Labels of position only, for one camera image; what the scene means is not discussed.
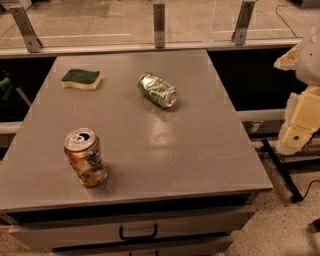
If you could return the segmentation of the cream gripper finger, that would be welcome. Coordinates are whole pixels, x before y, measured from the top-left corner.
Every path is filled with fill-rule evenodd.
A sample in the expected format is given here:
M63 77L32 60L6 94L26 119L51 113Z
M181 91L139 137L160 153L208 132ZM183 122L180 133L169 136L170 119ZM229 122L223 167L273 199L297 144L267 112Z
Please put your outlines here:
M287 53L279 57L275 61L274 67L283 71L294 70L296 66L298 48L299 45L295 45Z
M300 151L320 129L320 88L308 86L301 94L291 93L284 117L277 151L292 155Z

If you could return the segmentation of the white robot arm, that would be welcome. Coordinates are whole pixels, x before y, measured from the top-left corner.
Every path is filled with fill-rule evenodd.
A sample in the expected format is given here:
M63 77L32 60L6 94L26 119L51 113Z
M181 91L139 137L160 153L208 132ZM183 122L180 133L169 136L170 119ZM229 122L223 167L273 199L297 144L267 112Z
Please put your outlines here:
M300 94L290 94L276 142L279 153L292 155L320 129L320 28L313 27L309 36L275 61L274 67L294 70L296 78L307 85Z

